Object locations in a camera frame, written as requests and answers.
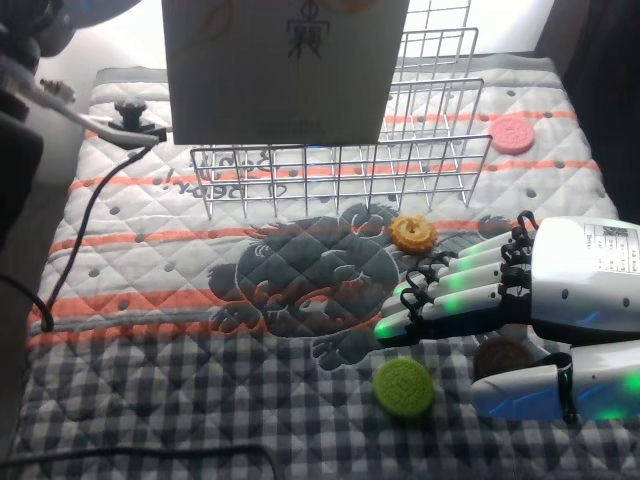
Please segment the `orange round pastry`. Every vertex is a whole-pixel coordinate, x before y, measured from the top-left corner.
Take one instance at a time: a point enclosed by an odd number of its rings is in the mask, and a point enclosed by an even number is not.
[[[437,239],[436,227],[421,215],[394,218],[389,233],[393,244],[410,255],[431,251]]]

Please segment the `metal wire rack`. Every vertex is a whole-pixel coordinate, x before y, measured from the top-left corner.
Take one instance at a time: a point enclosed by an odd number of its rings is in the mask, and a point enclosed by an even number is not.
[[[461,15],[471,0],[414,0],[407,24],[428,26],[438,14]],[[336,212],[382,199],[415,211],[439,202],[469,204],[491,144],[471,135],[483,81],[468,78],[478,37],[474,28],[408,30],[374,145],[253,145],[194,148],[192,164],[207,215],[240,204],[242,213],[278,216]]]

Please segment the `box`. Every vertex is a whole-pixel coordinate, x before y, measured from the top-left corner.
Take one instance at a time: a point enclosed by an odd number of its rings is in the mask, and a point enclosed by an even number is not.
[[[378,140],[409,0],[163,0],[177,144]]]

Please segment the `quilted blanket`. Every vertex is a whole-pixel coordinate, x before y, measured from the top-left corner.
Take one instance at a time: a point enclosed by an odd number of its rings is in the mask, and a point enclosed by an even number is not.
[[[472,70],[485,80],[467,119],[473,133],[512,113],[529,119],[536,143],[518,157],[491,151],[470,205],[453,196],[429,213],[438,248],[459,251],[503,233],[524,209],[538,218],[615,217],[551,63],[496,56]],[[101,72],[91,113],[115,116],[112,102],[131,95],[147,101],[145,118],[171,126],[162,71]],[[126,156],[87,135],[41,295],[68,260],[93,188]],[[229,203],[209,220],[201,196],[190,148],[171,136],[104,189],[55,305],[55,331],[29,319],[13,454],[262,443],[291,478],[640,478],[638,419],[569,427],[478,417],[467,392],[486,337],[382,348],[373,325],[415,261],[391,245],[393,199],[369,209],[349,199],[338,214],[318,202],[307,218],[295,204],[278,218],[245,218]],[[526,341],[545,352],[567,348],[532,334]],[[432,411],[417,422],[390,417],[374,398],[376,368],[398,356],[434,378]],[[252,457],[87,458],[11,475],[270,478]]]

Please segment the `white robotic hand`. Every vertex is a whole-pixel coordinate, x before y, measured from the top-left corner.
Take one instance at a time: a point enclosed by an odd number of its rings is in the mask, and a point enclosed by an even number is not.
[[[640,227],[574,217],[538,227],[530,212],[518,223],[410,272],[384,304],[377,338],[398,346],[528,324],[542,338],[574,345],[571,355],[475,382],[479,414],[572,421],[640,413],[640,341],[625,342],[640,339]]]

